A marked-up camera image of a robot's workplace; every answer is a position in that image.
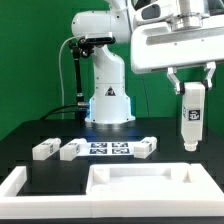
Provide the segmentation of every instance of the black cable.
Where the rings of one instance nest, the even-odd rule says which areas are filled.
[[[86,109],[79,109],[79,110],[72,110],[72,111],[53,112],[53,113],[46,114],[45,116],[43,116],[41,118],[41,120],[45,120],[48,116],[55,115],[55,114],[68,114],[68,113],[75,113],[75,112],[78,112],[78,111],[87,111],[87,110]]]
[[[148,94],[147,94],[146,87],[145,87],[145,79],[144,79],[143,75],[141,75],[141,77],[142,77],[142,85],[143,85],[143,89],[144,89],[144,93],[145,93],[147,113],[149,116],[149,98],[148,98]]]
[[[46,117],[48,117],[50,114],[58,111],[58,110],[62,110],[62,109],[66,109],[66,108],[70,108],[70,107],[77,107],[78,105],[77,104],[70,104],[70,105],[64,105],[64,106],[61,106],[61,107],[57,107],[51,111],[49,111],[47,114],[45,114],[43,117],[40,118],[40,120],[45,120]]]

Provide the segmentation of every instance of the black label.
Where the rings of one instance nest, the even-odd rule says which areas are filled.
[[[201,120],[201,111],[200,110],[189,110],[189,121],[200,121]]]

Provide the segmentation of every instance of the white holder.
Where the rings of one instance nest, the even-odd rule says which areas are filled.
[[[87,195],[19,196],[26,167],[0,185],[0,219],[224,216],[224,194],[200,164],[90,168]]]

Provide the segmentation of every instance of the white block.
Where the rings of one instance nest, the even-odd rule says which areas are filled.
[[[134,157],[145,159],[149,156],[157,146],[155,137],[146,137],[134,145]]]
[[[33,148],[33,160],[45,160],[60,148],[61,139],[49,138]]]
[[[86,143],[87,143],[86,139],[81,138],[81,139],[74,139],[68,144],[64,145],[60,149],[60,160],[72,161],[79,154],[80,145]]]
[[[199,82],[185,83],[182,100],[181,134],[187,151],[195,151],[202,140],[205,87]]]

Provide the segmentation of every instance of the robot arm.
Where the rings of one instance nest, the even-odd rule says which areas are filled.
[[[214,2],[224,8],[222,1],[139,0],[134,1],[135,7],[131,0],[105,1],[110,4],[110,11],[89,11],[75,16],[72,22],[74,36],[88,39],[88,35],[93,35],[97,39],[111,32],[117,43],[131,42],[131,67],[136,74],[167,70],[176,93],[183,94],[182,135],[185,148],[194,151],[202,138],[205,90],[212,86],[215,62],[224,61],[223,50],[220,49],[224,38],[224,15],[210,17],[209,13],[209,7],[215,7]],[[93,117],[97,119],[87,118],[91,122],[115,124],[134,119],[130,115],[130,100],[123,90],[123,60],[118,60],[119,65],[114,64],[112,55],[106,45],[101,49],[94,47],[96,91],[90,104],[94,105]],[[178,69],[201,65],[208,71],[203,84],[180,83],[175,76]],[[113,74],[105,75],[109,70],[114,71]],[[119,74],[116,80],[113,77],[115,71]],[[113,96],[119,93],[122,100],[110,98],[115,100],[111,104],[112,101],[106,97],[110,91]],[[124,110],[121,105],[128,108],[125,116],[121,113]],[[110,108],[107,115],[101,113],[102,107]],[[122,110],[115,117],[114,113],[109,113],[111,108],[117,111],[119,107]]]

